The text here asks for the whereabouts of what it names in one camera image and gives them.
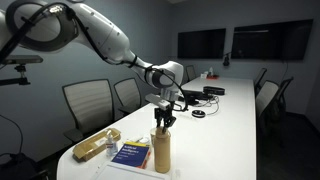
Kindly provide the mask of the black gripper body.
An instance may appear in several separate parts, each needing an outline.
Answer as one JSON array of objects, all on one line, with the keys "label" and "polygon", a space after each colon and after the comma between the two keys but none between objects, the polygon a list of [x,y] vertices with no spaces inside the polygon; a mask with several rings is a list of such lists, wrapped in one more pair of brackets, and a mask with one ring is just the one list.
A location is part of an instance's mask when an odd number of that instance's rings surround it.
[{"label": "black gripper body", "polygon": [[164,122],[165,118],[171,117],[172,115],[172,106],[170,104],[170,107],[167,110],[162,110],[160,109],[158,106],[156,106],[156,108],[154,109],[154,113],[155,113],[155,119],[156,118],[161,118],[161,122]]}]

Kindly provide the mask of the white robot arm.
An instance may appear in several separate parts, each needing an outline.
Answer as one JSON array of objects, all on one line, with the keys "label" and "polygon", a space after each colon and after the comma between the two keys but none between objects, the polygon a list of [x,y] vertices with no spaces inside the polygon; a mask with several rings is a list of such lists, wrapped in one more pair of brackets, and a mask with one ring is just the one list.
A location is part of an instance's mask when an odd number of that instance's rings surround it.
[{"label": "white robot arm", "polygon": [[161,94],[146,99],[156,106],[157,127],[166,131],[181,91],[184,67],[174,61],[153,65],[130,49],[129,38],[113,22],[84,3],[67,5],[43,0],[15,0],[1,12],[0,61],[21,46],[38,52],[57,52],[71,42],[80,43],[111,65],[125,65]]}]

